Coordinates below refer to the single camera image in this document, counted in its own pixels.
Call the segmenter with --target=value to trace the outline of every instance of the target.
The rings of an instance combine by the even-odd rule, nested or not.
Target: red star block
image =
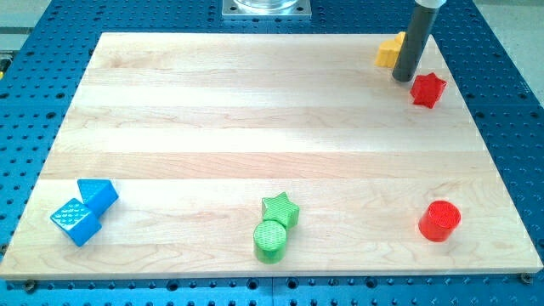
[[[416,76],[414,86],[410,90],[411,96],[415,98],[414,104],[432,109],[440,100],[447,84],[448,82],[438,78],[434,72],[426,76]]]

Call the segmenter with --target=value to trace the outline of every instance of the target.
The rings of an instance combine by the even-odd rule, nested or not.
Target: wooden board
[[[433,39],[433,110],[373,65],[394,35],[105,33],[0,265],[7,279],[436,275],[541,260]],[[48,219],[76,179],[120,200],[87,245]],[[261,198],[301,207],[285,258],[260,263]],[[450,200],[445,243],[417,221]]]

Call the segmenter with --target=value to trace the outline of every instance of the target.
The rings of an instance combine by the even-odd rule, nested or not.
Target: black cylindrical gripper
[[[422,57],[438,13],[439,7],[427,8],[416,3],[410,25],[408,25],[405,34],[405,40],[402,43],[399,57],[393,69],[395,80],[409,82],[414,77],[419,59]]]

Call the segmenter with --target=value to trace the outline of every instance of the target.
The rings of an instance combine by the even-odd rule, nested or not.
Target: yellow block
[[[405,33],[399,32],[397,36],[380,44],[380,48],[377,51],[377,57],[374,64],[380,67],[393,68],[399,57],[400,46],[405,40]]]

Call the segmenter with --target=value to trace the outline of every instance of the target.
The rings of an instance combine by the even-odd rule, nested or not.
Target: grey floor
[[[20,48],[26,35],[2,28],[33,27],[50,0],[0,0],[0,51]],[[544,0],[474,0],[536,97],[544,103]]]

